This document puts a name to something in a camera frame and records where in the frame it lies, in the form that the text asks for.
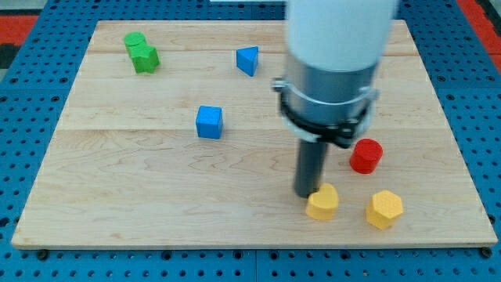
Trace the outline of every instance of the wood grain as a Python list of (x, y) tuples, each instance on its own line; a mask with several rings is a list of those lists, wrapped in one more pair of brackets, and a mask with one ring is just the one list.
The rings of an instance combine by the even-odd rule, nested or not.
[[(159, 50), (135, 74), (122, 43), (142, 31)], [(497, 241), (405, 22), (395, 21), (366, 137), (385, 153), (371, 175), (331, 147), (324, 180), (336, 217), (304, 213), (297, 139), (270, 78), (283, 73), (282, 22), (99, 22), (13, 237), (23, 249), (449, 248)], [(259, 45), (247, 77), (234, 50)], [(196, 137), (199, 105), (223, 108), (220, 140)], [(373, 193), (402, 197), (389, 230), (367, 224)]]

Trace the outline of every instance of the yellow block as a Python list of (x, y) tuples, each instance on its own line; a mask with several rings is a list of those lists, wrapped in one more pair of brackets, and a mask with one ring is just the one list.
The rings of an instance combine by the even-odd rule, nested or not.
[(336, 188), (329, 183), (324, 183), (320, 186), (319, 191), (308, 197), (306, 215), (318, 220), (332, 219), (336, 214), (338, 203)]
[(403, 212), (402, 199), (388, 190), (382, 190), (371, 197), (366, 208), (366, 219), (380, 230), (385, 230), (393, 226)]

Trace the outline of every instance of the blue block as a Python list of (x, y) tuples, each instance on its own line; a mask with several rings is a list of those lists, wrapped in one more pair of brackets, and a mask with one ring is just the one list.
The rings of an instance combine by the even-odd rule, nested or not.
[(220, 107), (200, 106), (196, 114), (196, 132), (202, 138), (221, 138), (222, 109)]
[(236, 50), (236, 66), (253, 77), (256, 68), (258, 68), (258, 53), (259, 48), (257, 46)]

